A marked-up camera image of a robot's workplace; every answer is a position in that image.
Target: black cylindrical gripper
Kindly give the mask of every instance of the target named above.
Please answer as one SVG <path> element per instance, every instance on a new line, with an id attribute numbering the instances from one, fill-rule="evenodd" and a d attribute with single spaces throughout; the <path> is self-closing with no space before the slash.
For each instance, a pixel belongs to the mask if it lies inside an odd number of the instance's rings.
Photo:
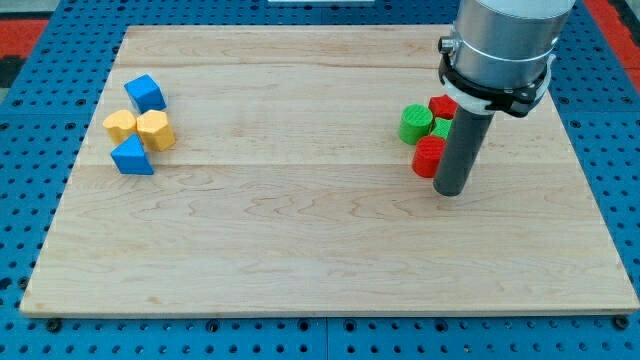
<path id="1" fill-rule="evenodd" d="M 458 106 L 433 187 L 444 196 L 462 192 L 493 115 L 478 115 Z"/>

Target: yellow block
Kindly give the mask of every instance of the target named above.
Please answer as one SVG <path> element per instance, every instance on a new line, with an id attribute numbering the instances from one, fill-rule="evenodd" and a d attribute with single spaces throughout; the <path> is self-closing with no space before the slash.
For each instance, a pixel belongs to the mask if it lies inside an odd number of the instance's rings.
<path id="1" fill-rule="evenodd" d="M 107 116 L 102 122 L 107 134 L 115 145 L 120 145 L 136 133 L 136 117 L 129 110 L 119 110 Z"/>
<path id="2" fill-rule="evenodd" d="M 138 116 L 138 134 L 149 150 L 164 151 L 176 143 L 167 113 L 149 110 Z"/>

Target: wooden board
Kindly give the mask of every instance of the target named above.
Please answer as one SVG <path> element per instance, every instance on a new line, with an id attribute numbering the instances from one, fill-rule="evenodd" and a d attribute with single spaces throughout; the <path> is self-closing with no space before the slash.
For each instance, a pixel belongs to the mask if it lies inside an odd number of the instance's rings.
<path id="1" fill-rule="evenodd" d="M 131 27 L 21 304 L 35 317 L 498 316 L 639 307 L 553 103 L 497 115 L 462 196 L 409 167 L 444 26 Z M 118 174 L 150 73 L 177 145 Z"/>

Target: green block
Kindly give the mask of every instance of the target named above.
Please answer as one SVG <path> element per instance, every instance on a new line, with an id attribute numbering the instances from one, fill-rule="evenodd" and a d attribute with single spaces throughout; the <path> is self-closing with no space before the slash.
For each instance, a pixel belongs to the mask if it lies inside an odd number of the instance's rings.
<path id="1" fill-rule="evenodd" d="M 424 105 L 407 106 L 402 112 L 398 137 L 409 145 L 415 145 L 420 138 L 429 135 L 433 114 Z"/>
<path id="2" fill-rule="evenodd" d="M 443 119 L 443 118 L 436 118 L 435 126 L 433 127 L 433 130 L 431 131 L 431 135 L 439 136 L 439 137 L 447 140 L 447 137 L 449 137 L 449 130 L 451 130 L 451 124 L 452 123 L 453 123 L 453 121 L 451 121 L 451 120 L 447 120 L 447 119 Z"/>

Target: toy block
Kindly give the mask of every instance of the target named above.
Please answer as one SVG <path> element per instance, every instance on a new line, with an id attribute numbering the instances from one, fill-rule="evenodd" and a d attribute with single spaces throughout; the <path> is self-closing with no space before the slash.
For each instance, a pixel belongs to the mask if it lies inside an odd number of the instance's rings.
<path id="1" fill-rule="evenodd" d="M 433 115 L 426 106 L 414 104 L 402 112 L 398 137 L 409 145 L 415 145 L 421 137 L 429 135 Z"/>
<path id="2" fill-rule="evenodd" d="M 456 114 L 458 104 L 448 95 L 432 97 L 429 100 L 429 110 L 434 117 L 451 120 Z"/>
<path id="3" fill-rule="evenodd" d="M 138 134 L 129 136 L 127 140 L 113 149 L 111 158 L 122 174 L 153 175 L 153 168 L 144 153 Z"/>
<path id="4" fill-rule="evenodd" d="M 167 107 L 160 87 L 149 75 L 142 75 L 124 84 L 131 103 L 143 114 L 149 110 L 163 110 Z"/>
<path id="5" fill-rule="evenodd" d="M 430 135 L 439 136 L 447 140 L 447 137 L 449 137 L 449 131 L 451 130 L 452 123 L 453 121 L 451 120 L 436 118 L 436 120 L 434 121 L 433 130 L 431 130 Z"/>
<path id="6" fill-rule="evenodd" d="M 138 116 L 138 134 L 144 145 L 153 151 L 167 150 L 176 143 L 167 113 L 163 111 L 149 110 Z"/>
<path id="7" fill-rule="evenodd" d="M 411 167 L 416 174 L 424 178 L 436 176 L 446 141 L 439 136 L 425 136 L 416 145 Z"/>
<path id="8" fill-rule="evenodd" d="M 120 145 L 137 131 L 136 117 L 129 110 L 118 110 L 107 116 L 102 126 L 114 145 Z"/>

